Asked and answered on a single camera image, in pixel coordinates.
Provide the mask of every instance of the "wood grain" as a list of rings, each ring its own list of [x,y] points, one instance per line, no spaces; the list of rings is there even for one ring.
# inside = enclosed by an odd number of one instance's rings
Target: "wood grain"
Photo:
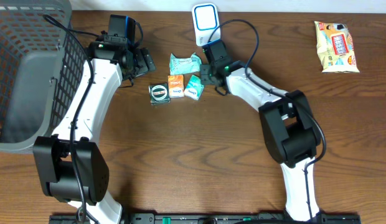
[[[144,30],[143,46],[157,70],[119,89],[101,131],[110,168],[109,191],[124,205],[159,213],[256,213],[281,210],[280,166],[264,145],[258,114],[235,96],[206,87],[202,98],[151,106],[148,85],[164,83],[169,56],[197,52],[188,12],[73,12],[73,26],[107,30],[111,13],[129,15]],[[272,85],[308,96],[328,143],[316,164],[318,205],[357,212],[363,223],[386,223],[386,15],[220,13],[247,19],[261,44],[251,68]],[[313,21],[346,23],[360,73],[321,73]],[[92,39],[79,36],[83,45]],[[243,24],[222,30],[230,54],[246,61],[255,38]],[[45,223],[74,212],[45,197],[32,155],[0,153],[0,223]]]

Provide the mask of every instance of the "wooden table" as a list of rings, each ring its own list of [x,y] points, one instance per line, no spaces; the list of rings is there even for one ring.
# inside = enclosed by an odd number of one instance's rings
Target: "wooden table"
[[[107,30],[111,13],[141,23],[143,46],[157,66],[133,88],[117,90],[103,123],[100,150],[114,198],[159,213],[282,210],[280,166],[266,150],[258,113],[243,100],[220,96],[208,86],[199,101],[150,105],[148,85],[166,82],[171,53],[197,52],[206,61],[195,45],[191,13],[77,11],[74,28]],[[328,143],[314,172],[318,205],[327,212],[358,212],[363,223],[386,223],[386,15],[219,16],[257,27],[261,44],[251,68],[259,77],[309,98]],[[348,25],[360,73],[321,73],[313,21]],[[236,60],[246,61],[255,45],[252,30],[243,24],[225,27],[222,38]],[[83,45],[91,41],[80,39]],[[73,212],[44,196],[32,155],[0,153],[0,223],[47,223],[53,213]]]

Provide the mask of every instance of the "yellow snack package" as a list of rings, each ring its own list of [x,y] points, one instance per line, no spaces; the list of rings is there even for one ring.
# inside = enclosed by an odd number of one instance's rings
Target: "yellow snack package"
[[[322,72],[359,72],[356,67],[354,43],[345,24],[315,21],[318,56]]]
[[[168,76],[169,97],[183,97],[183,75],[169,75]]]

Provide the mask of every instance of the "plastic bin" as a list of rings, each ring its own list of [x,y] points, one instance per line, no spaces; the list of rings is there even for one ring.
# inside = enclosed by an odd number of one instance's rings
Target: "plastic bin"
[[[49,14],[70,25],[68,0],[0,0],[0,151],[31,153],[70,106],[83,73],[83,52]]]

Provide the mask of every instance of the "orange packet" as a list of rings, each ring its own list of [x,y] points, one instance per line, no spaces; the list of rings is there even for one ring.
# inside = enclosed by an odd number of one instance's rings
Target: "orange packet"
[[[183,75],[169,75],[168,76],[168,89],[169,89],[169,97],[183,97]]]

